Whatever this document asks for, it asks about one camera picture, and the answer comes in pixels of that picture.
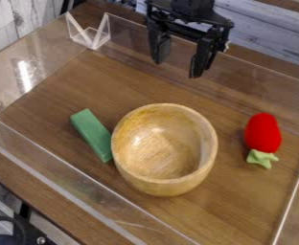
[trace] red strawberry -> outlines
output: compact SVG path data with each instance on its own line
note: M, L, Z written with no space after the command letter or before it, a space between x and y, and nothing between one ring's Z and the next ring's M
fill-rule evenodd
M246 144L251 149L247 162L271 168L270 160L282 144L282 134L275 117L267 113L254 115L246 127Z

